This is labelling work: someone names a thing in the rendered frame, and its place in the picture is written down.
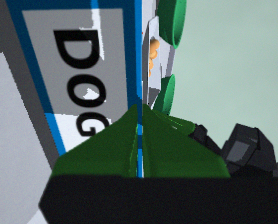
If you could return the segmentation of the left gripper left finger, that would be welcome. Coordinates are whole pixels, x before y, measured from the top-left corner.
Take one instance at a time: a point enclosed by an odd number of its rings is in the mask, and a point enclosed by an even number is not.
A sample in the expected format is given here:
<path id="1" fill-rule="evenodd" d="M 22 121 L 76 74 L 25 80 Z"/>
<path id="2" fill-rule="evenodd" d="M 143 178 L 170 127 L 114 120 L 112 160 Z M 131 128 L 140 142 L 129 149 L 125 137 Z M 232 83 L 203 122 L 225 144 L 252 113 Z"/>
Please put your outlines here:
<path id="1" fill-rule="evenodd" d="M 137 155 L 138 112 L 133 104 L 119 120 L 59 156 L 49 179 L 60 174 L 136 177 Z"/>

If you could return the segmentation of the grey table edge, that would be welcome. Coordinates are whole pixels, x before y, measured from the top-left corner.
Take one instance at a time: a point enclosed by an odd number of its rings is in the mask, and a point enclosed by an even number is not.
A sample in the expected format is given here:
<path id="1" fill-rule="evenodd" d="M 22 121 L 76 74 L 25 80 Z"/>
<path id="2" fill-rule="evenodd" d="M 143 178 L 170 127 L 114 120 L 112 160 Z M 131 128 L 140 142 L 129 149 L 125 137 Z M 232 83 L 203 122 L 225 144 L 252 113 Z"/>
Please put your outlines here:
<path id="1" fill-rule="evenodd" d="M 171 45 L 170 46 L 170 52 L 169 52 L 169 57 L 168 57 L 168 63 L 167 63 L 167 69 L 166 69 L 166 75 L 165 77 L 171 76 L 172 75 L 172 69 L 173 69 L 173 63 L 174 63 L 174 58 L 175 58 L 175 52 L 176 49 Z"/>

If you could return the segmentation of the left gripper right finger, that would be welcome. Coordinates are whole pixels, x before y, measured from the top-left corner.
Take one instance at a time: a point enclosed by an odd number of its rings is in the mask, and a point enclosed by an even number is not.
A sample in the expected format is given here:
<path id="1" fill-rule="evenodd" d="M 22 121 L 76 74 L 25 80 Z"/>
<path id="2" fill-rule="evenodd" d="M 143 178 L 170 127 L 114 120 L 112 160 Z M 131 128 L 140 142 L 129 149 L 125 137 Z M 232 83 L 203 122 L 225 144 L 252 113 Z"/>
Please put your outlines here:
<path id="1" fill-rule="evenodd" d="M 147 104 L 142 104 L 142 158 L 144 177 L 150 177 L 150 164 L 151 177 L 230 177 L 222 157 L 160 119 Z"/>

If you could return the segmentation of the green bowl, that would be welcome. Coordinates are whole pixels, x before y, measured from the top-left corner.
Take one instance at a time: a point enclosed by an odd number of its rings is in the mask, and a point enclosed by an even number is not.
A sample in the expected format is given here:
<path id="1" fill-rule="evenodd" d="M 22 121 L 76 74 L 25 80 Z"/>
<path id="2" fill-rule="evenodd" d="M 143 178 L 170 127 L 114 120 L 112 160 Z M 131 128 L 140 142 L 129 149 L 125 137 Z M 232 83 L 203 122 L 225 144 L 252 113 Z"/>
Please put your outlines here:
<path id="1" fill-rule="evenodd" d="M 159 35 L 166 43 L 172 45 L 174 49 L 178 48 L 182 37 L 186 2 L 187 0 L 160 0 L 158 4 Z"/>
<path id="2" fill-rule="evenodd" d="M 166 115 L 170 115 L 175 90 L 175 75 L 161 79 L 161 91 L 159 92 L 153 109 Z"/>

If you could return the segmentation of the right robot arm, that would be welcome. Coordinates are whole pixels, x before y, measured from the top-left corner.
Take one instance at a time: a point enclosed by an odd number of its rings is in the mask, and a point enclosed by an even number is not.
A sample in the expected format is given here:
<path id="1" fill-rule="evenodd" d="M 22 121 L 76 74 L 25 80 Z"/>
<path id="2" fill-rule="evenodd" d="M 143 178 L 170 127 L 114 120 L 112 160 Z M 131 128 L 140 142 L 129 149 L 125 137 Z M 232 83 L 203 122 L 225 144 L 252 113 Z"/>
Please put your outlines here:
<path id="1" fill-rule="evenodd" d="M 230 177 L 278 177 L 273 144 L 259 128 L 236 123 L 222 149 L 208 135 L 205 147 L 222 157 Z"/>

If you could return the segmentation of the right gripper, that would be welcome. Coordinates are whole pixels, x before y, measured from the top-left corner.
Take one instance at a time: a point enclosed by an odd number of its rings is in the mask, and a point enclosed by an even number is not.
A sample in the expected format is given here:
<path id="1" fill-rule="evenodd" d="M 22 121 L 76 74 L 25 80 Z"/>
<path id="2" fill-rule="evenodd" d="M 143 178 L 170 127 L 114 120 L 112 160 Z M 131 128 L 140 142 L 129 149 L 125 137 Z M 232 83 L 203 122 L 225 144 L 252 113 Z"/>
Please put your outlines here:
<path id="1" fill-rule="evenodd" d="M 160 119 L 177 128 L 177 130 L 181 131 L 201 145 L 205 146 L 208 130 L 202 124 L 199 125 L 199 127 L 196 123 L 194 124 L 191 121 L 169 116 L 154 109 L 152 110 Z"/>

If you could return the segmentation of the blue dog food box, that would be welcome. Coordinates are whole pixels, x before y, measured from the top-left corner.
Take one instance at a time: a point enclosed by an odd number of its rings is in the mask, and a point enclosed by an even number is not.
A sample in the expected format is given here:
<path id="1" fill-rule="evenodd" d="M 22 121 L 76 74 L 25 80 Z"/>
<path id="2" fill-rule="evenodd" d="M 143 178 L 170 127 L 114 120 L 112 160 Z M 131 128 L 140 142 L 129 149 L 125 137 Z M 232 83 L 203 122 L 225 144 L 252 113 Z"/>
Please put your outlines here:
<path id="1" fill-rule="evenodd" d="M 137 104 L 142 177 L 142 0 L 6 3 L 59 156 Z"/>

